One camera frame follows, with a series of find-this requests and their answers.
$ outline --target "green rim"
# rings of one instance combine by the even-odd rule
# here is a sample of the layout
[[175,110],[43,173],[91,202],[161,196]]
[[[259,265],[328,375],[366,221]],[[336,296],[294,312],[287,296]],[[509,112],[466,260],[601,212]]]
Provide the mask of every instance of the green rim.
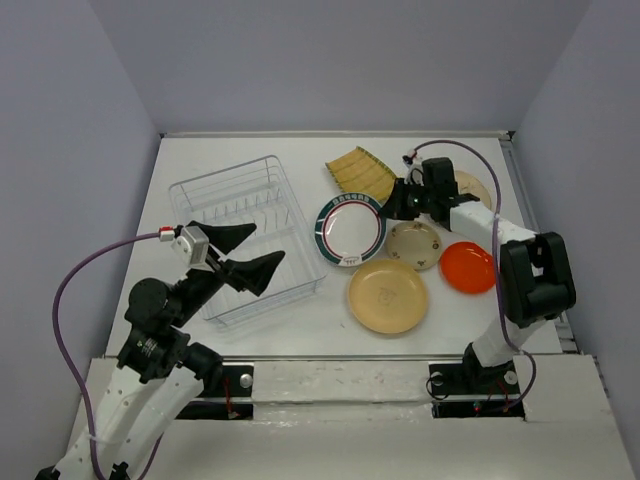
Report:
[[359,254],[359,255],[350,256],[350,257],[341,257],[339,255],[336,255],[334,252],[331,251],[331,249],[326,243],[326,239],[323,234],[324,222],[329,216],[329,214],[335,208],[347,202],[349,203],[359,202],[359,203],[366,204],[371,208],[373,208],[376,214],[382,208],[382,206],[378,203],[378,201],[375,198],[369,195],[366,195],[364,193],[344,193],[342,195],[337,195],[334,198],[332,198],[322,208],[322,210],[320,210],[320,214],[318,215],[318,218],[316,219],[316,223],[315,223],[314,238],[316,241],[316,245],[318,246],[318,250],[320,250],[320,253],[324,258],[326,258],[327,260],[329,260],[331,263],[335,265],[339,265],[343,267],[353,267],[356,265],[360,265],[363,262],[366,262],[371,257],[373,257],[378,252],[378,250],[380,250],[380,248],[382,247],[382,244],[384,243],[385,236],[387,234],[387,222],[386,222],[386,219],[378,216],[379,227],[380,227],[378,232],[378,238],[376,239],[376,242],[374,243],[374,245],[366,252],[363,252],[362,254]]

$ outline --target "wire dish rack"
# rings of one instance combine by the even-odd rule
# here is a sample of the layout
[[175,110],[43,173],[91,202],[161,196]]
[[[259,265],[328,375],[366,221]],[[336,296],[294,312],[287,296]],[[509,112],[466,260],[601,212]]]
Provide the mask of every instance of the wire dish rack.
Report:
[[326,276],[309,228],[277,157],[271,155],[169,187],[176,218],[223,226],[255,223],[256,231],[228,257],[252,258],[283,250],[267,290],[258,298],[225,285],[203,310],[207,320],[239,322],[314,293]]

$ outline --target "small plate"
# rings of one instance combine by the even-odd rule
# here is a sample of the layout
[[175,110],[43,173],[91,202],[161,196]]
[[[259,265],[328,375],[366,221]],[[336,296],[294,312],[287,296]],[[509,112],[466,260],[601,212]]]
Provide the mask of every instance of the small plate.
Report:
[[402,260],[415,270],[433,267],[442,255],[438,233],[422,222],[402,222],[391,229],[385,244],[391,258]]
[[320,211],[315,225],[322,256],[340,267],[353,267],[373,257],[387,232],[378,216],[380,204],[363,193],[338,195]]
[[427,287],[413,268],[398,260],[379,259],[351,277],[349,308],[365,327],[378,333],[402,333],[424,318]]

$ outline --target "screw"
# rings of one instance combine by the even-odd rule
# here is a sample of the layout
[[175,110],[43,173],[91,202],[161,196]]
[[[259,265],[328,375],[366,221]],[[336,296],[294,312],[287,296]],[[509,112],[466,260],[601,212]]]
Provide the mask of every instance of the screw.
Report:
[[516,375],[516,372],[514,372],[513,370],[509,370],[504,374],[504,381],[509,385],[515,385],[518,383],[518,375]]
[[253,377],[248,373],[243,373],[240,375],[240,386],[242,388],[251,388],[253,385]]
[[441,387],[444,385],[444,380],[442,379],[442,372],[433,372],[431,374],[431,383],[434,387]]

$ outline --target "cable connector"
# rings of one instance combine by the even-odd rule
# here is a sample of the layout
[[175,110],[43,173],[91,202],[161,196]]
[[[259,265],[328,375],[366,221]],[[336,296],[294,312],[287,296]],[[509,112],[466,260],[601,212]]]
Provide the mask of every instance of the cable connector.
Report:
[[402,156],[402,161],[407,167],[410,167],[411,165],[413,165],[413,160],[414,158],[416,158],[416,155],[418,155],[418,152],[412,148],[407,152],[406,155]]
[[172,242],[176,238],[176,231],[173,227],[160,227],[158,233],[161,242]]

